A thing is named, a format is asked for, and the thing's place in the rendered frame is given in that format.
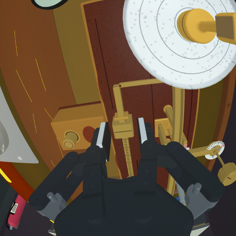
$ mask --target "yellow scratch line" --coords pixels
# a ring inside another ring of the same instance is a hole
[[[34,114],[33,114],[33,118],[34,118]],[[36,129],[36,125],[35,125],[35,121],[34,121],[34,126],[35,126],[35,130],[36,130],[36,133],[37,133],[37,129]]]
[[[16,72],[17,72],[17,70],[16,70]],[[17,74],[18,74],[18,72],[17,72]],[[18,76],[19,76],[19,74],[18,74]],[[19,78],[20,78],[20,76],[19,76]],[[21,78],[20,78],[20,80],[21,80]],[[21,81],[21,83],[22,83],[22,81]],[[22,83],[22,85],[23,85],[23,83]],[[23,87],[24,87],[24,85],[23,85]],[[24,87],[24,89],[25,89],[25,91],[26,91],[26,88],[25,88],[25,87]],[[27,93],[27,91],[26,91],[26,93]],[[27,94],[28,94],[28,93],[27,93]],[[29,96],[29,95],[28,95],[28,96]],[[30,99],[30,101],[32,102],[30,96],[29,96],[29,99]]]
[[[44,109],[44,110],[46,110],[46,109]],[[47,111],[46,111],[47,112]],[[48,112],[47,112],[48,113]],[[50,116],[50,115],[49,115]],[[51,117],[51,116],[50,116]],[[53,118],[51,117],[51,119],[53,120]]]
[[[57,142],[58,142],[58,139],[57,139]],[[60,150],[61,150],[61,147],[60,147],[59,142],[58,142],[58,145],[59,145],[59,148],[60,148]],[[62,151],[61,151],[61,154],[62,154]],[[63,154],[62,154],[62,157],[63,157]],[[64,158],[64,157],[63,157],[63,158]]]
[[[16,33],[15,33],[15,30],[14,30],[14,34],[15,34],[15,43],[16,43]],[[16,55],[18,56],[18,54],[17,54],[17,48],[16,48]]]
[[[51,162],[52,162],[52,160],[50,160]],[[53,163],[52,163],[53,164]],[[54,165],[54,164],[53,164]],[[54,167],[55,167],[55,165],[54,165]]]
[[[35,60],[36,60],[36,58],[35,58]],[[36,60],[36,63],[37,63],[37,60]],[[38,66],[38,63],[37,63],[37,66]],[[38,69],[39,69],[39,66],[38,66]],[[40,74],[40,77],[41,77],[40,70],[39,70],[39,74]],[[43,79],[42,79],[42,77],[41,77],[41,80],[42,80],[42,82],[43,82]],[[43,85],[44,85],[44,82],[43,82]],[[45,88],[45,86],[44,86],[44,89],[45,89],[45,91],[46,91],[46,88]]]

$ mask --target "pink object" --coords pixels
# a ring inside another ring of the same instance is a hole
[[[16,204],[18,204],[15,214],[14,215],[10,214],[8,218],[8,224],[11,225],[12,227],[17,227],[19,225],[19,221],[20,221],[22,212],[24,210],[24,206],[26,204],[26,201],[20,195],[17,196],[15,202]]]

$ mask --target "knurled knob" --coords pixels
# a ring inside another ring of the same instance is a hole
[[[78,139],[79,137],[77,134],[74,132],[68,132],[64,138],[63,145],[68,149],[73,149]]]
[[[236,181],[236,165],[234,163],[227,163],[222,166],[218,172],[218,178],[224,186],[232,184]]]

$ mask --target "barcode label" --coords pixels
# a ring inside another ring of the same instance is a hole
[[[18,206],[18,204],[16,203],[15,205],[14,205],[14,207],[12,208],[12,210],[11,210],[11,214],[15,214],[16,213],[16,208],[17,208],[17,206]]]

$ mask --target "white speckled disc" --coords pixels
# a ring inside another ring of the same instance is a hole
[[[141,65],[160,81],[181,89],[202,89],[222,80],[236,64],[236,45],[216,36],[207,44],[189,42],[178,32],[178,16],[204,9],[215,19],[236,12],[234,0],[125,0],[124,32]]]

